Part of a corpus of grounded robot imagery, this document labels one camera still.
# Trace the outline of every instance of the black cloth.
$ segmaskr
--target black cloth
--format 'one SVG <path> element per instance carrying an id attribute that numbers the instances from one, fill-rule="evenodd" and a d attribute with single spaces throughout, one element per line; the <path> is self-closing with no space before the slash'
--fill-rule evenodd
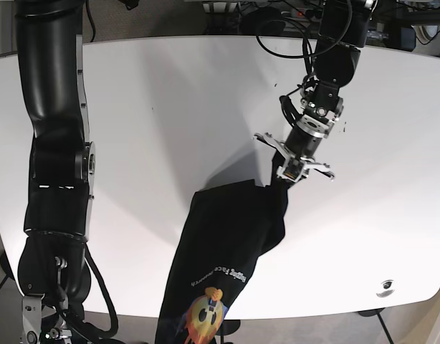
<path id="1" fill-rule="evenodd" d="M 254 273 L 284 238 L 287 188 L 244 181 L 195 193 L 173 259 L 155 344 L 208 344 Z"/>

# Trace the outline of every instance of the white table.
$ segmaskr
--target white table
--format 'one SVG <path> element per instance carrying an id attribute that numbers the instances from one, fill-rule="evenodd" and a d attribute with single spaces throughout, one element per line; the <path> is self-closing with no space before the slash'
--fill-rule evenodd
<path id="1" fill-rule="evenodd" d="M 301 52 L 298 40 L 265 43 Z M 157 317 L 193 193 L 222 170 L 213 184 L 268 182 L 274 151 L 252 134 L 286 137 L 278 97 L 304 64 L 253 37 L 88 44 L 84 61 L 97 147 L 90 249 L 118 313 Z M 317 151 L 337 179 L 312 173 L 291 189 L 287 236 L 229 318 L 390 307 L 440 286 L 440 59 L 367 47 L 340 95 L 342 120 Z M 16 57 L 0 59 L 0 232 L 15 275 L 31 139 Z M 379 298 L 385 280 L 396 291 Z M 107 310 L 95 281 L 85 309 Z"/>

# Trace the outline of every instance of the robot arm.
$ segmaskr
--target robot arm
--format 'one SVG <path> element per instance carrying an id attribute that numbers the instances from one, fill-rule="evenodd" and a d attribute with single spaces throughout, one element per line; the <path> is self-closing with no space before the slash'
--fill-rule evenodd
<path id="1" fill-rule="evenodd" d="M 360 57 L 358 48 L 365 46 L 376 4 L 375 0 L 326 1 L 313 54 L 314 70 L 309 71 L 295 90 L 301 94 L 302 113 L 290 99 L 295 91 L 281 96 L 282 112 L 292 126 L 287 140 L 278 142 L 269 133 L 255 135 L 257 140 L 277 150 L 273 158 L 272 182 L 283 181 L 290 187 L 307 178 L 310 170 L 330 180 L 335 178 L 330 166 L 317 163 L 314 154 L 341 116 L 343 99 L 338 93 L 354 76 Z"/>
<path id="2" fill-rule="evenodd" d="M 71 331 L 75 322 L 82 326 L 91 282 L 85 254 L 90 257 L 95 150 L 83 85 L 83 3 L 16 0 L 21 86 L 34 128 L 24 220 L 28 237 L 18 266 L 23 341 L 29 344 L 85 341 Z M 57 313 L 42 319 L 42 305 Z"/>
<path id="3" fill-rule="evenodd" d="M 307 178 L 311 169 L 334 178 L 328 165 L 315 162 L 314 154 L 343 110 L 338 91 L 353 77 L 373 1 L 327 0 L 314 71 L 299 88 L 302 113 L 292 105 L 292 92 L 282 96 L 282 111 L 292 126 L 289 137 L 281 143 L 270 134 L 257 134 L 257 139 L 277 149 L 272 183 L 290 187 Z M 24 220 L 28 237 L 18 266 L 24 293 L 23 341 L 28 344 L 99 343 L 118 331 L 110 296 L 86 246 L 95 148 L 89 138 L 83 86 L 83 2 L 16 0 L 21 84 L 34 128 Z M 106 299 L 109 331 L 83 322 L 82 303 L 91 279 L 85 260 Z M 42 319 L 42 305 L 53 307 L 56 314 Z"/>

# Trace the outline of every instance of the floor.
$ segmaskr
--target floor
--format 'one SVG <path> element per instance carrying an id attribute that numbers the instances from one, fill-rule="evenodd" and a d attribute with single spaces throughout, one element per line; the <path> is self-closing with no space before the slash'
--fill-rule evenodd
<path id="1" fill-rule="evenodd" d="M 206 26 L 204 10 L 198 3 L 183 0 L 148 0 L 127 11 L 118 0 L 90 0 L 97 27 L 96 42 L 138 37 L 195 35 Z M 85 39 L 91 37 L 84 16 Z M 440 54 L 440 35 L 429 45 L 417 46 L 421 54 Z M 3 250 L 0 240 L 0 252 Z M 0 281 L 3 277 L 0 270 Z M 0 293 L 0 343 L 19 343 L 21 333 L 21 295 L 9 280 Z M 423 344 L 440 311 L 440 291 L 425 302 L 391 307 L 383 318 L 397 344 Z M 103 328 L 107 315 L 87 313 L 87 320 Z M 118 338 L 126 343 L 153 343 L 155 318 L 120 316 Z M 376 317 L 355 313 L 280 320 L 248 320 L 227 338 L 234 343 L 306 343 L 306 344 L 384 344 L 385 334 Z"/>

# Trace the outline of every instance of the printed graphic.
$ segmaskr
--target printed graphic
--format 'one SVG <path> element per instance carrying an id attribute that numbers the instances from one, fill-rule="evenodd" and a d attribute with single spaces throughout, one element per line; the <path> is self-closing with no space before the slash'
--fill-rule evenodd
<path id="1" fill-rule="evenodd" d="M 208 287 L 204 292 L 206 294 L 194 300 L 186 314 L 188 337 L 185 344 L 190 341 L 194 344 L 209 344 L 228 310 L 221 302 L 221 289 Z"/>

